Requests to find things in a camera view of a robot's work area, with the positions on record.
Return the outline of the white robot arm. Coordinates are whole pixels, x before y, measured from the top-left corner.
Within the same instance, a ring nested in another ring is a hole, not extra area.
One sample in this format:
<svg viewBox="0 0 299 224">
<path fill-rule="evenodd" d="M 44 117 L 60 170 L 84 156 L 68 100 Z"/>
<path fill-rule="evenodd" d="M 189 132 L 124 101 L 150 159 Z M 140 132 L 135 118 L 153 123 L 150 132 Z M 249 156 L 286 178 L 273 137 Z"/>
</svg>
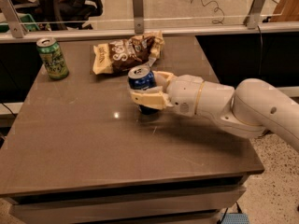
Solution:
<svg viewBox="0 0 299 224">
<path fill-rule="evenodd" d="M 299 151 L 299 104 L 272 85 L 255 78 L 237 87 L 190 75 L 175 76 L 148 67 L 128 74 L 133 102 L 182 116 L 210 119 L 221 130 L 254 138 L 269 130 Z"/>
</svg>

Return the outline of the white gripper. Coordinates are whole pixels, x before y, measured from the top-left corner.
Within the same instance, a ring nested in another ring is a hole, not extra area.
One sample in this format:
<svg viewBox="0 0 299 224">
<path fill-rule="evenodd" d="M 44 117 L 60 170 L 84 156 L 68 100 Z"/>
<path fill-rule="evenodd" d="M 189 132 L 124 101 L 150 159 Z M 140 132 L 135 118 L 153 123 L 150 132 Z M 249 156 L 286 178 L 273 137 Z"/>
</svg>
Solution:
<svg viewBox="0 0 299 224">
<path fill-rule="evenodd" d="M 175 113 L 188 117 L 194 116 L 197 96 L 204 80 L 190 75 L 176 77 L 173 73 L 163 71 L 154 71 L 153 74 L 156 86 L 161 87 L 162 91 L 130 90 L 133 102 L 158 110 L 172 105 Z"/>
</svg>

